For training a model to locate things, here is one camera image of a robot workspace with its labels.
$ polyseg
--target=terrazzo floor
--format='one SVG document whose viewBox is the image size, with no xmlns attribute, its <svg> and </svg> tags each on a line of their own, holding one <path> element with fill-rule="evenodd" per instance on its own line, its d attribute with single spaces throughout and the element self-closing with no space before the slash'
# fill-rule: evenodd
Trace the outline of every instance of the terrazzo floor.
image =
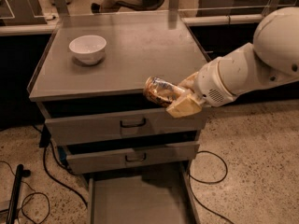
<svg viewBox="0 0 299 224">
<path fill-rule="evenodd" d="M 200 134 L 201 152 L 192 162 L 194 178 L 218 184 L 208 185 L 191 179 L 196 198 L 235 224 L 299 223 L 299 100 L 248 105 L 228 105 L 206 109 L 208 119 Z M 32 126 L 0 132 L 0 161 L 15 171 L 18 164 L 32 174 L 24 178 L 32 189 L 45 193 L 50 200 L 50 215 L 43 223 L 87 223 L 87 209 L 74 192 L 55 183 L 43 168 L 44 148 L 38 147 L 40 133 Z M 84 182 L 59 167 L 46 153 L 49 172 L 75 189 L 88 201 Z M 0 202 L 9 200 L 14 180 L 8 166 L 0 162 Z M 32 191 L 21 185 L 20 202 Z M 203 224 L 230 223 L 196 203 Z M 44 196 L 36 195 L 24 212 L 35 222 L 47 214 Z M 22 213 L 20 223 L 32 223 Z"/>
</svg>

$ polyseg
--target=tabletop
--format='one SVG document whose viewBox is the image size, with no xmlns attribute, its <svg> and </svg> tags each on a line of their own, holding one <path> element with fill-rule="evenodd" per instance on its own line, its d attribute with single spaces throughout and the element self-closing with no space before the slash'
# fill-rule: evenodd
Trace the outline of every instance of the tabletop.
<svg viewBox="0 0 299 224">
<path fill-rule="evenodd" d="M 107 41 L 106 57 L 82 66 L 69 50 L 81 35 Z M 169 11 L 65 17 L 30 91 L 32 101 L 139 93 L 148 77 L 174 84 L 206 59 L 179 15 Z"/>
</svg>

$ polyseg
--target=drawer front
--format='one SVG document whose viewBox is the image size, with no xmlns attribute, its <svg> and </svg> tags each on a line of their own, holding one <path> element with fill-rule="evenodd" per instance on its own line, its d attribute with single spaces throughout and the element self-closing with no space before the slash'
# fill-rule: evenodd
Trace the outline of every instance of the drawer front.
<svg viewBox="0 0 299 224">
<path fill-rule="evenodd" d="M 192 160 L 198 148 L 199 145 L 197 142 L 192 141 L 167 144 L 159 147 L 127 148 L 67 155 L 67 161 L 75 174 L 86 174 L 173 161 Z"/>
<path fill-rule="evenodd" d="M 194 131 L 205 123 L 204 112 L 174 119 L 163 108 L 46 120 L 58 146 Z"/>
</svg>

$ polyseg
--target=drawer handle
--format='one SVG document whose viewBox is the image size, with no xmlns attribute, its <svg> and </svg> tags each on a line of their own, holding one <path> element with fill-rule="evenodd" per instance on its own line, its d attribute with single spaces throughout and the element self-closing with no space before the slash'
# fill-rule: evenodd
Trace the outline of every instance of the drawer handle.
<svg viewBox="0 0 299 224">
<path fill-rule="evenodd" d="M 122 128 L 134 128 L 134 127 L 141 127 L 146 125 L 147 120 L 145 118 L 142 119 L 141 123 L 137 123 L 137 124 L 123 124 L 123 122 L 121 121 L 121 127 Z"/>
<path fill-rule="evenodd" d="M 127 156 L 127 155 L 125 156 L 125 160 L 126 160 L 127 162 L 144 161 L 146 158 L 147 158 L 147 154 L 146 154 L 146 153 L 144 153 L 144 154 L 143 154 L 143 157 L 140 158 L 140 159 L 129 160 L 129 159 L 128 159 L 128 156 Z"/>
</svg>

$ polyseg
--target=drawer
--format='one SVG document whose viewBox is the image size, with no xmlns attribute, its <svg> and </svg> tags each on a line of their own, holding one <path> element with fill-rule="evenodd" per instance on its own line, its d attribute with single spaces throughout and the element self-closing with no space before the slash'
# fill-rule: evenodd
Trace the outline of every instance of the drawer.
<svg viewBox="0 0 299 224">
<path fill-rule="evenodd" d="M 89 224 L 199 224 L 183 163 L 95 174 L 89 179 Z"/>
<path fill-rule="evenodd" d="M 196 141 L 136 148 L 67 155 L 67 162 L 75 174 L 146 166 L 173 161 L 189 161 L 196 156 Z"/>
<path fill-rule="evenodd" d="M 47 119 L 45 123 L 56 144 L 67 146 L 201 130 L 206 124 L 206 115 L 205 112 L 201 112 L 194 116 L 174 119 L 164 108 L 155 108 Z"/>
</svg>

